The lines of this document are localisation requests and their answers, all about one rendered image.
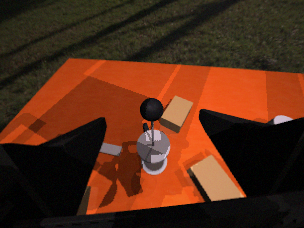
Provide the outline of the tan rectangular block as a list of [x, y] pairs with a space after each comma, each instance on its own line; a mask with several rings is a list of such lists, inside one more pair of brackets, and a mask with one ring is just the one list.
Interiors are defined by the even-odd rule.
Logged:
[[90, 197], [90, 191], [91, 191], [91, 186], [87, 186], [84, 196], [82, 198], [81, 204], [79, 205], [78, 211], [77, 211], [77, 216], [78, 215], [86, 215], [87, 212], [87, 207], [88, 207], [88, 202], [89, 202], [89, 197]]
[[160, 125], [179, 133], [192, 105], [193, 102], [175, 95], [161, 116]]
[[244, 197], [213, 155], [200, 161], [187, 171], [204, 202]]

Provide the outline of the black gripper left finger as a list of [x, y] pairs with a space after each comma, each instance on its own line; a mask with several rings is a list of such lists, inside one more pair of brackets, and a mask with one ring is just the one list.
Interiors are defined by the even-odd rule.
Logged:
[[1, 143], [0, 180], [18, 181], [48, 218], [77, 216], [106, 128], [100, 117], [43, 144]]

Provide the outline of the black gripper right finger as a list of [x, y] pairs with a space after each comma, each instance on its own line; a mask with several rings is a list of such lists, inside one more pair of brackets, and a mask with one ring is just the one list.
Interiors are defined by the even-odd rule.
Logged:
[[304, 146], [304, 117], [271, 125], [200, 109], [199, 120], [246, 196], [276, 193]]

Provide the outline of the glass french press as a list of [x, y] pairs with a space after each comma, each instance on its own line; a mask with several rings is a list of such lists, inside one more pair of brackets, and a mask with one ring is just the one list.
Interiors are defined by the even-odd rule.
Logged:
[[154, 121], [161, 118], [163, 111], [162, 103], [155, 98], [144, 100], [140, 106], [140, 114], [151, 122], [151, 130], [147, 122], [142, 124], [144, 133], [138, 138], [136, 147], [142, 168], [150, 175], [161, 174], [167, 166], [170, 141], [163, 132], [154, 130]]

